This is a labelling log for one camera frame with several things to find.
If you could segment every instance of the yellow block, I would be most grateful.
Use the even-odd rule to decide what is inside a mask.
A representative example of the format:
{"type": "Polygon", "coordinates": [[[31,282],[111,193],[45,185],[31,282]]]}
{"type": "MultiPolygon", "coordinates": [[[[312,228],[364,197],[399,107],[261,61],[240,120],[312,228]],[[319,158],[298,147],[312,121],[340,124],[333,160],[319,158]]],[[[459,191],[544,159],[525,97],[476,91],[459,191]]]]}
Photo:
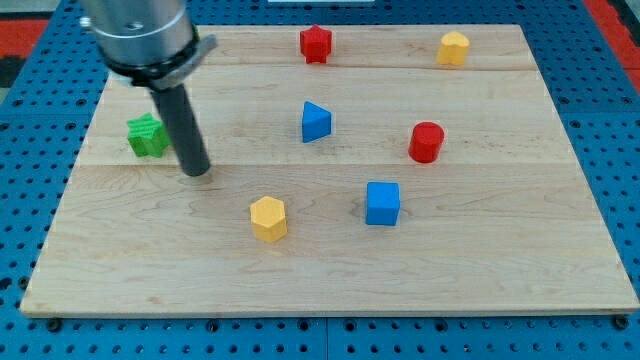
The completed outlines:
{"type": "Polygon", "coordinates": [[[469,52],[469,39],[457,31],[445,34],[440,40],[440,50],[436,61],[438,64],[464,65],[469,52]]]}
{"type": "Polygon", "coordinates": [[[260,240],[274,243],[287,235],[284,201],[265,196],[251,204],[253,234],[260,240]]]}

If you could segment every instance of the wood grain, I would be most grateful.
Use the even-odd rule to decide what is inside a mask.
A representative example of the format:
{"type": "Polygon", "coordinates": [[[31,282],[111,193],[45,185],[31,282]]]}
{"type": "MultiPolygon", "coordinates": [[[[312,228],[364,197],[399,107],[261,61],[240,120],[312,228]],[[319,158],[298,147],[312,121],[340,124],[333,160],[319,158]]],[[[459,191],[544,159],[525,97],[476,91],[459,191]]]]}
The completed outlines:
{"type": "Polygon", "coordinates": [[[297,27],[204,27],[220,47],[187,85],[214,167],[128,149],[143,89],[109,81],[22,302],[33,317],[485,316],[631,312],[636,294],[517,26],[332,27],[327,66],[297,27]],[[467,64],[435,63],[442,34],[467,64]],[[304,100],[333,112],[310,144],[304,100]],[[407,155],[439,122],[438,162],[407,155]],[[396,227],[364,224],[397,181],[396,227]],[[252,236],[285,201],[289,234],[252,236]]]}

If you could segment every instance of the metal cylinder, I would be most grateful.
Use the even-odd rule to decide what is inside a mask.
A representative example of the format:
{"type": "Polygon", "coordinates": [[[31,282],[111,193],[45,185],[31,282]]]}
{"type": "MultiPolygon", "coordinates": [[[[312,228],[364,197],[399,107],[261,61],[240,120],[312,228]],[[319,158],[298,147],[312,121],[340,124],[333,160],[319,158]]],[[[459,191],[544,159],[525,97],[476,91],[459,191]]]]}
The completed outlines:
{"type": "Polygon", "coordinates": [[[81,0],[91,30],[112,62],[145,66],[162,62],[194,38],[182,0],[81,0]]]}
{"type": "Polygon", "coordinates": [[[211,166],[209,155],[184,86],[152,91],[151,96],[167,129],[182,171],[189,176],[206,173],[211,166]]]}

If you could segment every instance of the blue block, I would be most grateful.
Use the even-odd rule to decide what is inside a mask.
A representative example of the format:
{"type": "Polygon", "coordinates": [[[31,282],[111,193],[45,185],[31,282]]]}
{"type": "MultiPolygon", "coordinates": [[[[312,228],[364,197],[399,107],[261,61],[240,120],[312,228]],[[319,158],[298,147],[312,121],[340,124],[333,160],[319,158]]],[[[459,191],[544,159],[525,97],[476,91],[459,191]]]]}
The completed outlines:
{"type": "Polygon", "coordinates": [[[400,213],[398,183],[367,183],[367,225],[395,226],[400,213]]]}
{"type": "Polygon", "coordinates": [[[307,143],[331,134],[331,113],[309,101],[302,111],[302,142],[307,143]]]}

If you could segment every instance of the green hexagonal block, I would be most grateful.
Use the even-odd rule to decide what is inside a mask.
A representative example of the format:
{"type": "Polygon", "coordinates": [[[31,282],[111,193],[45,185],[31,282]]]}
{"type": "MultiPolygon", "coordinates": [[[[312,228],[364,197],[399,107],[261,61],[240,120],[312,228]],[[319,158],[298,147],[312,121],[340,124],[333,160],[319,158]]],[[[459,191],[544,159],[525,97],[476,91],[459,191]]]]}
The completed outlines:
{"type": "Polygon", "coordinates": [[[127,139],[136,156],[162,157],[164,149],[171,144],[162,122],[156,120],[150,113],[127,121],[127,125],[129,125],[127,139]]]}

